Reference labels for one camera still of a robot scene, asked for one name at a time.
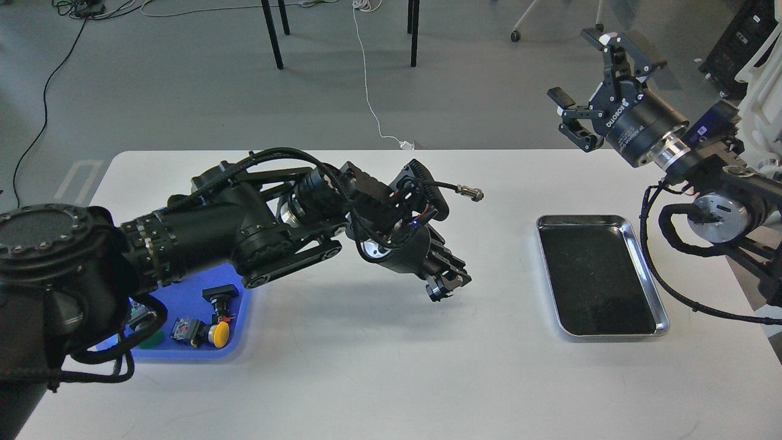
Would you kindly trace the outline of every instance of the robotic arm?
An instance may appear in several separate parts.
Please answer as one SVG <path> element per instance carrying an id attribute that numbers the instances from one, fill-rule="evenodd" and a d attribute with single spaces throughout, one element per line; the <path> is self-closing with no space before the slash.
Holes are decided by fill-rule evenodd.
<path id="1" fill-rule="evenodd" d="M 689 121 L 647 86 L 650 75 L 666 64 L 648 41 L 636 32 L 585 29 L 582 36 L 602 52 L 604 78 L 586 106 L 577 106 L 559 87 L 548 91 L 558 105 L 559 131 L 586 152 L 608 141 L 633 167 L 654 162 L 665 172 L 664 187 L 687 182 L 685 189 L 696 198 L 662 209 L 663 236 L 678 251 L 732 258 L 759 278 L 770 305 L 782 306 L 782 247 L 747 237 L 782 205 L 782 184 L 739 158 L 744 146 L 736 139 L 736 107 L 721 101 L 688 129 Z M 580 120 L 591 120 L 594 132 Z M 693 231 L 712 246 L 684 243 L 671 221 L 675 214 L 686 215 Z"/>
<path id="2" fill-rule="evenodd" d="M 314 168 L 247 171 L 277 159 Z M 149 293 L 215 265 L 230 262 L 245 287 L 258 287 L 337 255 L 334 237 L 346 231 L 364 260 L 425 280 L 432 301 L 472 280 L 429 221 L 448 216 L 439 187 L 474 201 L 483 194 L 436 182 L 415 159 L 386 185 L 350 162 L 337 169 L 277 148 L 222 162 L 192 182 L 190 195 L 119 228 L 101 207 L 42 204 L 0 215 L 0 438 L 16 436 L 47 387 L 129 379 L 130 350 L 167 317 Z M 153 320 L 125 336 L 128 298 Z M 113 347 L 89 350 L 115 334 Z M 68 355 L 114 361 L 114 372 L 62 371 Z"/>

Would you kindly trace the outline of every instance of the robotiq logo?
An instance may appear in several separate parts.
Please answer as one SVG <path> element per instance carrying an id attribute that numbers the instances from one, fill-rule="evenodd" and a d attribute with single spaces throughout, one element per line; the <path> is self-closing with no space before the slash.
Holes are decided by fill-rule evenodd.
<path id="1" fill-rule="evenodd" d="M 608 120 L 608 122 L 605 123 L 605 126 L 608 128 L 611 128 L 611 126 L 616 122 L 617 119 L 619 119 L 620 116 L 622 116 L 622 112 L 625 111 L 627 107 L 630 106 L 630 103 L 627 102 L 627 99 L 622 98 L 622 105 L 619 106 L 618 109 L 616 109 L 616 112 L 611 116 L 611 119 Z"/>

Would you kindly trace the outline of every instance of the white table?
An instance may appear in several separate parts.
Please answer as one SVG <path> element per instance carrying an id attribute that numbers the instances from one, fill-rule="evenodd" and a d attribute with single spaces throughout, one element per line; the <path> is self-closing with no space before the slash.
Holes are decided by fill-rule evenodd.
<path id="1" fill-rule="evenodd" d="M 336 166 L 351 160 L 385 182 L 416 157 L 438 180 L 482 188 L 479 204 L 444 192 L 451 215 L 435 224 L 472 283 L 431 303 L 422 281 L 345 246 L 261 287 L 231 359 L 140 362 L 124 384 L 64 384 L 19 438 L 782 437 L 782 366 L 759 326 L 695 314 L 661 292 L 671 320 L 663 337 L 578 343 L 558 329 L 536 219 L 618 214 L 637 233 L 657 168 L 632 169 L 610 150 L 314 154 Z M 243 155 L 122 153 L 93 204 L 118 224 Z M 723 258 L 678 254 L 651 231 L 673 286 L 752 313 Z"/>

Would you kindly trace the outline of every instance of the gray floor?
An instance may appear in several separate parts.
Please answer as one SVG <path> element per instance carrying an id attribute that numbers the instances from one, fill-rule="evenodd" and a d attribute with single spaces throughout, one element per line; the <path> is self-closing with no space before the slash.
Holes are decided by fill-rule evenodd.
<path id="1" fill-rule="evenodd" d="M 157 0 L 148 11 L 249 3 Z M 559 85 L 583 102 L 597 87 L 601 56 L 579 36 L 594 23 L 597 0 L 543 2 L 522 42 L 512 43 L 510 30 L 529 3 L 423 0 L 416 68 L 409 67 L 407 2 L 385 0 L 377 12 L 360 13 L 369 94 L 384 133 L 428 149 L 575 148 L 559 134 L 546 91 Z M 653 87 L 695 120 L 719 100 L 695 60 L 705 59 L 737 7 L 609 0 L 604 23 L 609 31 L 638 30 L 658 46 L 669 69 Z M 292 35 L 277 22 L 284 70 L 274 66 L 260 9 L 173 18 L 136 12 L 87 23 L 50 84 L 48 129 L 20 167 L 22 203 L 88 203 L 125 150 L 398 148 L 378 136 L 364 101 L 350 0 L 288 13 Z M 46 78 L 80 25 L 46 2 L 0 5 L 0 212 L 16 206 L 14 166 L 43 123 Z"/>

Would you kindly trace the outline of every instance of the metal connector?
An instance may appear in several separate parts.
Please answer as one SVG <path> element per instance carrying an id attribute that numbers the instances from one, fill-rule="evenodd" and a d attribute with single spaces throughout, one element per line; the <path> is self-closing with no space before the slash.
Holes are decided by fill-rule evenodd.
<path id="1" fill-rule="evenodd" d="M 469 186 L 456 185 L 456 193 L 462 196 L 470 197 L 470 200 L 479 202 L 483 200 L 483 191 L 478 188 L 470 188 Z"/>

